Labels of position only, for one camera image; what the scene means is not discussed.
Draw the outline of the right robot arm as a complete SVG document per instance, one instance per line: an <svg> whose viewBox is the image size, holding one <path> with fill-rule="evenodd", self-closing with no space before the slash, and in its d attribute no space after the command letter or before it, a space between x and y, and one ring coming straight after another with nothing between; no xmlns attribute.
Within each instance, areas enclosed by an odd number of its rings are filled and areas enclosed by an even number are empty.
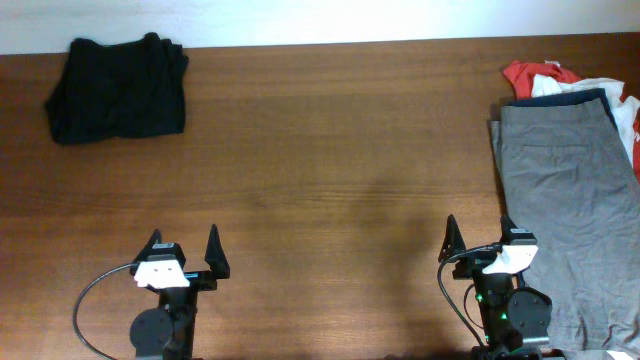
<svg viewBox="0 0 640 360"><path fill-rule="evenodd" d="M508 217L500 219L501 237L488 245L468 248L453 215L446 220L443 244L438 256L438 287L454 313L470 331L477 345L472 359L543 359L549 344L552 300L530 287L523 273L538 252L535 235L516 226ZM449 295L443 272L454 267L455 280L469 280L481 317L477 331L466 308L458 308Z"/></svg>

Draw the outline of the grey shorts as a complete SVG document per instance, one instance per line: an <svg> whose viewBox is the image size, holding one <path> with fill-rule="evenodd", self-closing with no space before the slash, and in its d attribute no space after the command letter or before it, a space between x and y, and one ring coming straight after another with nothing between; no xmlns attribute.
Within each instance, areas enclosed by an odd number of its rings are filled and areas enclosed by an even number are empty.
<svg viewBox="0 0 640 360"><path fill-rule="evenodd" d="M492 127L509 217L538 253L524 279L552 299L552 347L639 356L639 183L599 99L505 106Z"/></svg>

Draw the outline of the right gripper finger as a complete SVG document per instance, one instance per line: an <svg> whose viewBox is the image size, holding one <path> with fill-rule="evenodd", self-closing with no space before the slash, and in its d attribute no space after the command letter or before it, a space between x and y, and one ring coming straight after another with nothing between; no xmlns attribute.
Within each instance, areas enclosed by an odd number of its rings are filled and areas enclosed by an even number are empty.
<svg viewBox="0 0 640 360"><path fill-rule="evenodd" d="M508 215L504 215L500 219L501 238L503 244L510 244L517 237L517 226Z"/></svg>
<svg viewBox="0 0 640 360"><path fill-rule="evenodd" d="M461 235L460 228L453 214L447 217L446 231L443 244L438 256L438 262L442 263L451 257L466 251L466 245Z"/></svg>

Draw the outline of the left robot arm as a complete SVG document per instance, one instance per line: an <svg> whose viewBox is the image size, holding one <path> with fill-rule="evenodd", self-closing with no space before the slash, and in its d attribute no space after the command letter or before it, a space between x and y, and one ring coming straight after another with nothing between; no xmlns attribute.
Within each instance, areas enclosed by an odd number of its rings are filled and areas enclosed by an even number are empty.
<svg viewBox="0 0 640 360"><path fill-rule="evenodd" d="M186 271L180 244L162 241L156 229L133 260L136 285L158 296L158 305L141 312L129 330L137 359L185 360L193 357L198 295L214 291L230 277L218 227L211 227L204 261L207 270Z"/></svg>

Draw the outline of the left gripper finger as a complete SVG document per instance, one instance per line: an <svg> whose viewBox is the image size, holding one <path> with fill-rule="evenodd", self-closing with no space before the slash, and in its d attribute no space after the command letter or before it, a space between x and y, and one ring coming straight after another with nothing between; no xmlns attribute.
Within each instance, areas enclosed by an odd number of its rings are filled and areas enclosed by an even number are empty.
<svg viewBox="0 0 640 360"><path fill-rule="evenodd" d="M148 258L148 256L151 254L151 251L153 250L153 246L161 243L162 243L161 232L159 229L155 229L150 239L147 241L147 243L144 245L141 251L136 255L133 262L140 263L145 261Z"/></svg>
<svg viewBox="0 0 640 360"><path fill-rule="evenodd" d="M218 227L213 224L209 233L204 261L216 279L230 278L230 265L221 245Z"/></svg>

